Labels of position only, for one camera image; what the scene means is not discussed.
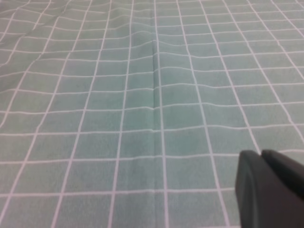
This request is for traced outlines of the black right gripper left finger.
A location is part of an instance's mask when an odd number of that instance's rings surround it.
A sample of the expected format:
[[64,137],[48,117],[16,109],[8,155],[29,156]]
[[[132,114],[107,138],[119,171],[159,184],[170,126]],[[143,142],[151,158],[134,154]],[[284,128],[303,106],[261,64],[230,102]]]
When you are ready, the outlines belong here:
[[235,193],[243,228],[302,228],[304,200],[255,151],[239,155]]

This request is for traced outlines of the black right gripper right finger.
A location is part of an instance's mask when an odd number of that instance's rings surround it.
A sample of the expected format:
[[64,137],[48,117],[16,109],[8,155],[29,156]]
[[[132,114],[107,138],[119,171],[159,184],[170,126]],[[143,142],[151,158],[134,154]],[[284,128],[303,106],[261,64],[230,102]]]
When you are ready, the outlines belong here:
[[281,182],[303,200],[304,166],[274,150],[263,150],[261,156]]

